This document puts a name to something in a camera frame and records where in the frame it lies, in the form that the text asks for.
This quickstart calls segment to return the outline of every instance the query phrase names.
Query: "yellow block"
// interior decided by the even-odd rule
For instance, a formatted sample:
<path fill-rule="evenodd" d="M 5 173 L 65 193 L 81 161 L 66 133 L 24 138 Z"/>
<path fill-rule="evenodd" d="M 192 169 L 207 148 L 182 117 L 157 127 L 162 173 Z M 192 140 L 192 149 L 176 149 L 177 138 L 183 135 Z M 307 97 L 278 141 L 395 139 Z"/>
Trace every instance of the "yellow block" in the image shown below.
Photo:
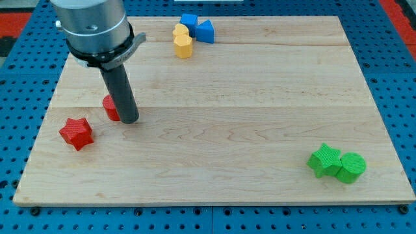
<path fill-rule="evenodd" d="M 188 27 L 187 26 L 185 26 L 185 25 L 183 25 L 181 23 L 178 23 L 177 25 L 175 25 L 175 29 L 172 32 L 172 34 L 174 36 L 173 40 L 175 40 L 175 37 L 176 36 L 179 36 L 179 35 L 187 35 L 187 36 L 189 36 L 189 30 L 188 30 Z"/>
<path fill-rule="evenodd" d="M 175 54 L 181 59 L 192 56 L 192 38 L 188 35 L 178 35 L 174 40 Z"/>

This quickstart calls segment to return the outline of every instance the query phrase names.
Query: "red surface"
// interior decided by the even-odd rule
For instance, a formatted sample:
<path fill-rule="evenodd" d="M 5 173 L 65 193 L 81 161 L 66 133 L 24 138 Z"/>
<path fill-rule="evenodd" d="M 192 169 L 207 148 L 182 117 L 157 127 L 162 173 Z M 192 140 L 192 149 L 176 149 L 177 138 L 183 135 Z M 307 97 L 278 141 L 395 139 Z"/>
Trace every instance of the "red surface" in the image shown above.
<path fill-rule="evenodd" d="M 73 145 L 76 150 L 80 150 L 85 145 L 94 142 L 91 137 L 92 129 L 86 118 L 79 120 L 68 118 L 65 126 L 59 130 L 59 133 L 65 142 Z"/>
<path fill-rule="evenodd" d="M 104 97 L 103 106 L 110 120 L 120 121 L 120 117 L 118 116 L 116 106 L 114 105 L 114 102 L 112 101 L 110 95 Z"/>
<path fill-rule="evenodd" d="M 32 13 L 0 13 L 0 38 L 18 38 Z"/>
<path fill-rule="evenodd" d="M 416 59 L 416 31 L 411 28 L 409 19 L 403 15 L 402 7 L 395 3 L 395 0 L 380 0 L 380 4 L 407 45 L 411 55 Z"/>

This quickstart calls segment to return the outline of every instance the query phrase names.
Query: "wooden board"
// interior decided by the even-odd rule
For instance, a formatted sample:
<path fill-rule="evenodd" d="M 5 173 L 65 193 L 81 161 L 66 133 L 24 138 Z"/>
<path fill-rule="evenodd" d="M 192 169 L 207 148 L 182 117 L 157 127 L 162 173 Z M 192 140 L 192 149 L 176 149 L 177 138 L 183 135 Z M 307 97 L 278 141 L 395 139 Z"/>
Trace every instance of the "wooden board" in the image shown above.
<path fill-rule="evenodd" d="M 148 41 L 125 64 L 140 119 L 110 121 L 97 69 L 69 58 L 14 201 L 22 206 L 350 205 L 415 195 L 336 17 L 211 18 L 216 44 L 174 55 L 179 18 L 130 18 Z M 75 151 L 58 130 L 87 117 Z M 306 166 L 326 142 L 367 171 Z"/>

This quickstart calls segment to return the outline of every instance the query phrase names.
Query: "black cylindrical rod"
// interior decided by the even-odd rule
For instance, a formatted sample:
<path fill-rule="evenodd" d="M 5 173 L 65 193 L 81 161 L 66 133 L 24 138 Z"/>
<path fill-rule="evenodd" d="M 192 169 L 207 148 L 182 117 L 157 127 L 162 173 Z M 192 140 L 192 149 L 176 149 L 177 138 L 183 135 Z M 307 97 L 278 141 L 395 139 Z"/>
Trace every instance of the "black cylindrical rod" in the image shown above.
<path fill-rule="evenodd" d="M 138 119 L 138 110 L 124 65 L 108 71 L 102 69 L 100 71 L 120 120 L 125 124 L 135 122 Z"/>

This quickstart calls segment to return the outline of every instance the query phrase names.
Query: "toy block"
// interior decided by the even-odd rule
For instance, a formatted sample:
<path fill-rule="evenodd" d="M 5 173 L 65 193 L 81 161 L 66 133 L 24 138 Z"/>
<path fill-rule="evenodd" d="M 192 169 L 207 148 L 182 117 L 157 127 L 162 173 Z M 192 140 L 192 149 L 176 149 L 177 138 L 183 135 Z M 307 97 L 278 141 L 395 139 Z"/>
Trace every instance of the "toy block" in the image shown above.
<path fill-rule="evenodd" d="M 179 35 L 175 37 L 175 54 L 181 59 L 192 56 L 192 38 L 187 35 Z"/>
<path fill-rule="evenodd" d="M 190 37 L 194 38 L 196 36 L 196 26 L 198 25 L 197 15 L 183 14 L 179 22 L 188 27 Z"/>
<path fill-rule="evenodd" d="M 103 107 L 105 109 L 105 112 L 107 113 L 107 116 L 112 121 L 120 121 L 120 117 L 118 116 L 116 106 L 114 105 L 114 102 L 112 101 L 112 98 L 110 95 L 107 95 L 103 99 Z"/>
<path fill-rule="evenodd" d="M 199 42 L 214 43 L 215 30 L 211 20 L 207 20 L 196 27 L 196 40 Z"/>
<path fill-rule="evenodd" d="M 343 167 L 339 170 L 336 178 L 343 183 L 354 183 L 364 173 L 367 165 L 364 158 L 358 153 L 345 153 L 341 157 Z"/>
<path fill-rule="evenodd" d="M 341 150 L 333 149 L 322 143 L 320 149 L 312 153 L 306 164 L 314 170 L 317 178 L 335 176 L 342 167 L 339 160 L 340 154 Z"/>
<path fill-rule="evenodd" d="M 92 128 L 86 118 L 79 120 L 68 118 L 65 126 L 59 130 L 59 133 L 65 142 L 73 145 L 77 151 L 85 145 L 94 142 L 91 137 Z"/>
<path fill-rule="evenodd" d="M 174 37 L 173 40 L 175 40 L 175 37 L 178 36 L 178 35 L 187 35 L 187 36 L 189 36 L 189 30 L 188 30 L 187 26 L 185 26 L 181 23 L 178 23 L 178 24 L 175 25 L 175 29 L 173 30 L 172 34 L 173 34 L 173 37 Z"/>

